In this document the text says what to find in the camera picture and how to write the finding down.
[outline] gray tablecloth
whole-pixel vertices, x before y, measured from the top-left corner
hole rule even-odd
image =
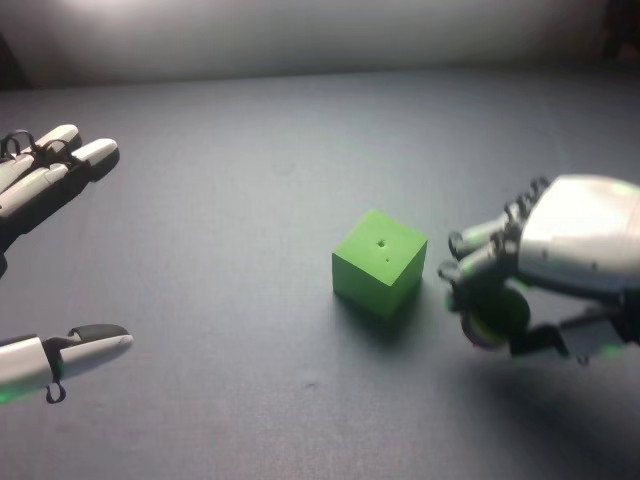
[[[640,183],[640,82],[451,70],[0,95],[0,131],[118,141],[105,179],[23,236],[2,336],[90,323],[126,356],[0,409],[17,479],[640,478],[640,357],[521,371],[443,310],[446,235],[531,177]],[[336,300],[330,253],[378,208],[430,238],[403,328]],[[537,321],[580,305],[530,292]]]

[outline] green cube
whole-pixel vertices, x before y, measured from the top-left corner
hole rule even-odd
[[[422,278],[427,237],[372,210],[333,252],[333,290],[388,318]]]

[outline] white backdrop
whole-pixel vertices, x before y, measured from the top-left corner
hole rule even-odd
[[[580,58],[604,0],[0,0],[36,86]]]

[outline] green block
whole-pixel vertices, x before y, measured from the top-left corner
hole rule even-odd
[[[388,318],[422,278],[427,237],[372,210],[333,252],[333,290]]]

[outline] white robotic hand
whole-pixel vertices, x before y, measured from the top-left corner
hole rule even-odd
[[[22,149],[18,138],[29,145]],[[0,276],[7,268],[4,252],[101,179],[119,160],[118,145],[110,139],[81,147],[78,129],[61,125],[39,140],[17,130],[0,140]],[[35,335],[0,340],[0,404],[47,390],[47,401],[66,397],[60,385],[66,379],[124,353],[133,337],[117,325],[74,328],[67,337],[40,340]],[[50,384],[57,384],[56,399]]]
[[[507,204],[495,221],[453,233],[439,275],[449,307],[476,346],[508,344],[513,357],[548,363],[610,353],[640,339],[640,187],[565,175]],[[511,279],[599,303],[574,318],[532,329]]]

